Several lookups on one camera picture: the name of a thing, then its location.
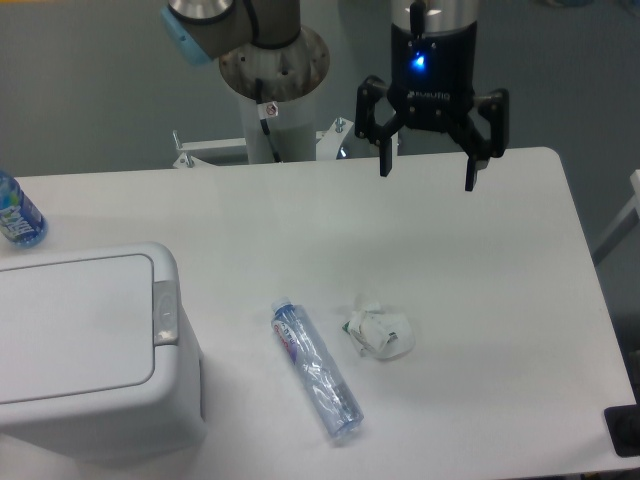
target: bottle cap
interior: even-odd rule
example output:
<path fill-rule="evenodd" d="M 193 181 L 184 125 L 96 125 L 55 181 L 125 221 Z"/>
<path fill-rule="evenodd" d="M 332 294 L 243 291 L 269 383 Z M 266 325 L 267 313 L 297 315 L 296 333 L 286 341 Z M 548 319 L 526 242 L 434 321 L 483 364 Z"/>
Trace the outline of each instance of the bottle cap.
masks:
<path fill-rule="evenodd" d="M 289 300 L 288 297 L 282 297 L 271 304 L 271 309 L 273 310 L 273 313 L 277 313 L 278 310 L 286 305 L 291 305 L 291 300 Z"/>

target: metal bolt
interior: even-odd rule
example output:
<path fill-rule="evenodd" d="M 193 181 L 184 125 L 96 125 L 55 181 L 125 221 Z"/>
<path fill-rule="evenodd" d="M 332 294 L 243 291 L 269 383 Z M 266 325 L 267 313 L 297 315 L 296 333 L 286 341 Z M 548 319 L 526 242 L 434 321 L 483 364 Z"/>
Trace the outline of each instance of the metal bolt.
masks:
<path fill-rule="evenodd" d="M 347 122 L 344 121 L 344 118 L 342 117 L 338 117 L 336 119 L 336 132 L 337 133 L 342 133 L 343 127 L 347 124 Z"/>
<path fill-rule="evenodd" d="M 189 152 L 183 152 L 182 151 L 182 142 L 178 138 L 178 131 L 177 130 L 173 131 L 173 141 L 176 144 L 176 151 L 178 153 L 184 153 L 184 156 L 187 158 L 187 166 L 189 168 L 193 168 L 194 162 L 193 162 L 193 159 L 191 158 L 191 154 Z"/>

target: bottle label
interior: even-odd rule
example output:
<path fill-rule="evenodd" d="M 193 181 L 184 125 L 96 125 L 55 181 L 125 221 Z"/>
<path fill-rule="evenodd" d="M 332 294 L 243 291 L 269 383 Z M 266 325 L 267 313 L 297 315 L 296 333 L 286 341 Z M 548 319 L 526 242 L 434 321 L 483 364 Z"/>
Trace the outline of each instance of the bottle label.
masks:
<path fill-rule="evenodd" d="M 291 331 L 286 323 L 280 320 L 276 320 L 273 323 L 273 331 L 276 332 L 282 345 L 287 349 L 291 361 L 296 363 L 296 357 L 298 356 L 298 338 L 296 334 Z"/>
<path fill-rule="evenodd" d="M 21 197 L 13 199 L 12 205 L 0 210 L 0 230 L 17 243 L 36 237 L 42 230 L 42 215 L 24 194 Z"/>

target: blue bottle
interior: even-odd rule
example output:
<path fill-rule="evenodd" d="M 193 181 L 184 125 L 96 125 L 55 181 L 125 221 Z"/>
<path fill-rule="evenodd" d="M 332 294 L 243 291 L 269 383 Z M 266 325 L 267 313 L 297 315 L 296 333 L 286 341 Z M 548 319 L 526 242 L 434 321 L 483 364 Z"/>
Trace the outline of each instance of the blue bottle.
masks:
<path fill-rule="evenodd" d="M 338 439 L 362 422 L 360 406 L 301 305 L 284 297 L 271 305 L 271 327 L 289 353 L 329 435 Z"/>
<path fill-rule="evenodd" d="M 47 234 L 47 222 L 11 175 L 0 170 L 0 232 L 14 245 L 29 248 Z"/>

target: water bottle lying on table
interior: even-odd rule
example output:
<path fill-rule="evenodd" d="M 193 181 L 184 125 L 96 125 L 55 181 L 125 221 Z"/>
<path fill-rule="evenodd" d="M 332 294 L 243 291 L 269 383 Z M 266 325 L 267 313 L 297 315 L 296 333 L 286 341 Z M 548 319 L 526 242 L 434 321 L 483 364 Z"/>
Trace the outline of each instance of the water bottle lying on table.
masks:
<path fill-rule="evenodd" d="M 47 222 L 20 185 L 0 170 L 0 232 L 17 247 L 40 243 L 47 234 Z"/>
<path fill-rule="evenodd" d="M 334 439 L 342 437 L 364 418 L 358 402 L 304 308 L 292 305 L 286 297 L 271 307 L 275 314 L 271 326 L 289 353 L 327 432 Z"/>

